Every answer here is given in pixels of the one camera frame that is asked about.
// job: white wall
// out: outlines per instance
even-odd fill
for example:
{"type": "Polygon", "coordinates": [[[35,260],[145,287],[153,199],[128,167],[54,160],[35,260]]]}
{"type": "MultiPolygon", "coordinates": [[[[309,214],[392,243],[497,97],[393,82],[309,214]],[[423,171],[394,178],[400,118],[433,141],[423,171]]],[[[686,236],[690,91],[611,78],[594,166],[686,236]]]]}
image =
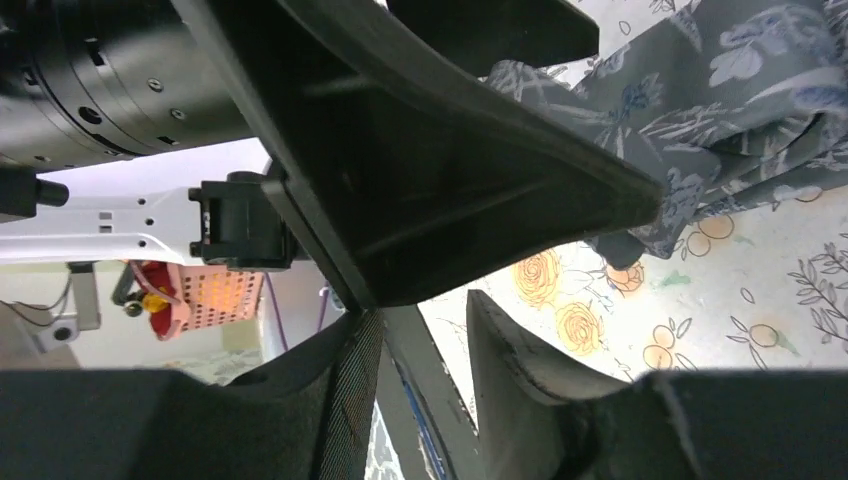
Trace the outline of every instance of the white wall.
{"type": "MultiPolygon", "coordinates": [[[[321,297],[318,292],[324,286],[324,276],[313,262],[294,262],[290,270],[272,273],[271,279],[286,341],[289,348],[293,348],[318,333],[318,316],[321,311],[321,297]]],[[[340,313],[328,304],[324,328],[339,316],[340,313]]],[[[267,284],[262,288],[262,302],[257,311],[257,319],[265,360],[282,355],[282,341],[267,284]]]]}

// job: black motor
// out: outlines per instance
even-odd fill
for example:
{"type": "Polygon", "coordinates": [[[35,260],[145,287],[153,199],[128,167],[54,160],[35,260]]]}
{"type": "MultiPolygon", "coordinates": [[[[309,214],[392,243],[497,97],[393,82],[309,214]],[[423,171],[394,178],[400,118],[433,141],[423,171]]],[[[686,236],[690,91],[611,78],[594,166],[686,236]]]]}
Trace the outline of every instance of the black motor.
{"type": "Polygon", "coordinates": [[[251,136],[168,0],[0,7],[0,164],[61,170],[251,136]]]}

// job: pink plastic basket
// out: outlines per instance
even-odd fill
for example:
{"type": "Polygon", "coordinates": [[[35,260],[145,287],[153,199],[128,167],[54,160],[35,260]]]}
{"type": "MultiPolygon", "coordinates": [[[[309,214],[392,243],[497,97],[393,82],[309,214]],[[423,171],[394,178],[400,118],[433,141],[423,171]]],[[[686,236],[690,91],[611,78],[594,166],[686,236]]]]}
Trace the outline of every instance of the pink plastic basket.
{"type": "Polygon", "coordinates": [[[250,320],[256,315],[261,273],[229,272],[225,266],[168,264],[168,274],[183,303],[171,309],[171,328],[161,340],[180,332],[250,320]]]}

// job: black plastic part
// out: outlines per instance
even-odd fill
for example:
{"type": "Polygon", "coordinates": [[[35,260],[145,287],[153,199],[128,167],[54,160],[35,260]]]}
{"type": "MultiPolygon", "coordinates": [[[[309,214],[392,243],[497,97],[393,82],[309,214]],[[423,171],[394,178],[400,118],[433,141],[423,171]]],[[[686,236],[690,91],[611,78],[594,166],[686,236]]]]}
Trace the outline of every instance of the black plastic part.
{"type": "Polygon", "coordinates": [[[174,5],[282,163],[266,192],[346,305],[422,301],[658,212],[656,182],[481,84],[372,0],[174,5]]]}
{"type": "Polygon", "coordinates": [[[227,387],[0,372],[0,478],[362,479],[382,341],[379,312],[348,313],[227,387]]]}
{"type": "Polygon", "coordinates": [[[61,170],[251,135],[170,1],[3,8],[0,160],[61,170]]]}
{"type": "Polygon", "coordinates": [[[469,293],[487,480],[845,478],[848,374],[656,372],[625,384],[469,293]]]}
{"type": "Polygon", "coordinates": [[[39,205],[61,207],[68,203],[70,196],[66,185],[50,180],[38,180],[35,183],[35,190],[36,202],[39,205]]]}
{"type": "Polygon", "coordinates": [[[134,285],[135,274],[133,274],[132,267],[127,264],[124,266],[121,276],[118,277],[115,288],[112,289],[112,295],[110,296],[112,303],[122,307],[125,303],[129,302],[131,300],[130,292],[134,285]]]}
{"type": "Polygon", "coordinates": [[[31,168],[0,168],[0,223],[35,216],[37,205],[61,207],[68,201],[68,187],[39,180],[31,168]]]}
{"type": "Polygon", "coordinates": [[[201,203],[203,238],[192,255],[230,270],[287,270],[302,258],[300,245],[262,191],[265,175],[233,172],[225,182],[202,182],[192,192],[201,203]]]}
{"type": "Polygon", "coordinates": [[[477,77],[501,60],[547,67],[598,53],[598,26],[564,0],[386,3],[412,33],[477,77]]]}

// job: leaf print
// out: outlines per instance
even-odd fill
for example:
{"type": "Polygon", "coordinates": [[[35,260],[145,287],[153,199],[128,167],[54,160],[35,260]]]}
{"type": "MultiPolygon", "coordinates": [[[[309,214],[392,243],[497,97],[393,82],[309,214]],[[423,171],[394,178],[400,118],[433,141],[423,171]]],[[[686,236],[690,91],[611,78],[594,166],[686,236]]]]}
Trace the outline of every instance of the leaf print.
{"type": "Polygon", "coordinates": [[[674,0],[651,0],[650,6],[654,9],[654,13],[673,12],[677,9],[674,0]]]}
{"type": "Polygon", "coordinates": [[[757,303],[757,302],[754,300],[754,294],[752,294],[752,293],[751,293],[751,291],[750,291],[750,290],[748,290],[748,289],[747,289],[747,288],[745,288],[745,287],[742,287],[741,289],[739,289],[739,295],[741,295],[741,296],[742,296],[742,298],[743,298],[746,302],[750,303],[751,305],[755,305],[755,304],[757,303]]]}
{"type": "Polygon", "coordinates": [[[680,144],[711,145],[743,130],[725,117],[739,113],[721,103],[675,109],[652,120],[639,133],[680,144]]]}
{"type": "Polygon", "coordinates": [[[848,90],[844,86],[810,86],[792,92],[792,102],[809,112],[830,112],[845,115],[848,111],[848,90]]]}
{"type": "Polygon", "coordinates": [[[733,79],[747,80],[759,73],[762,67],[763,57],[753,47],[724,52],[710,62],[710,69],[715,71],[710,76],[709,85],[716,87],[733,79]]]}
{"type": "Polygon", "coordinates": [[[802,188],[792,188],[789,185],[778,185],[772,192],[772,196],[778,202],[794,200],[798,197],[815,196],[821,193],[821,187],[809,185],[802,188]]]}
{"type": "Polygon", "coordinates": [[[566,295],[574,295],[592,284],[592,275],[580,270],[566,270],[560,278],[560,290],[566,295]]]}
{"type": "Polygon", "coordinates": [[[695,364],[692,363],[692,360],[689,360],[686,355],[683,355],[682,353],[675,353],[674,356],[677,357],[677,361],[683,365],[683,368],[686,370],[689,370],[690,372],[698,371],[698,367],[696,367],[695,364]]]}
{"type": "Polygon", "coordinates": [[[698,53],[702,53],[704,49],[704,42],[701,39],[701,32],[698,30],[698,24],[692,17],[689,9],[677,12],[669,18],[668,21],[680,30],[680,33],[689,40],[689,43],[692,44],[692,47],[698,53]]]}
{"type": "Polygon", "coordinates": [[[710,86],[732,79],[749,79],[763,66],[757,50],[771,56],[782,55],[793,48],[818,60],[819,64],[839,65],[832,37],[822,16],[800,5],[780,5],[766,9],[743,24],[722,32],[722,47],[730,49],[713,58],[710,86]]]}
{"type": "Polygon", "coordinates": [[[677,338],[678,339],[683,338],[683,336],[686,335],[686,332],[689,331],[689,327],[691,327],[691,326],[692,326],[692,317],[689,317],[686,320],[683,320],[683,322],[680,324],[680,327],[678,327],[678,329],[677,329],[677,338]]]}
{"type": "Polygon", "coordinates": [[[794,77],[775,83],[751,97],[746,103],[753,103],[770,95],[808,86],[837,87],[844,90],[845,80],[843,79],[842,67],[821,67],[807,70],[794,77]]]}
{"type": "Polygon", "coordinates": [[[746,327],[744,323],[740,322],[733,315],[730,316],[730,321],[733,322],[733,325],[735,325],[736,328],[738,328],[740,332],[748,333],[748,327],[746,327]]]}
{"type": "Polygon", "coordinates": [[[763,357],[760,356],[760,352],[758,352],[753,345],[749,345],[748,350],[751,351],[751,357],[754,359],[754,363],[760,367],[760,370],[768,370],[768,366],[766,365],[766,362],[763,361],[763,357]]]}
{"type": "Polygon", "coordinates": [[[595,74],[599,78],[604,78],[607,75],[612,75],[613,73],[620,72],[622,68],[624,68],[624,54],[630,50],[630,44],[626,43],[623,47],[618,49],[615,53],[609,56],[606,60],[604,60],[598,68],[595,69],[595,74]]]}
{"type": "Polygon", "coordinates": [[[718,43],[725,48],[747,47],[762,35],[762,29],[757,25],[743,23],[734,25],[732,29],[723,32],[718,37],[718,43]]]}

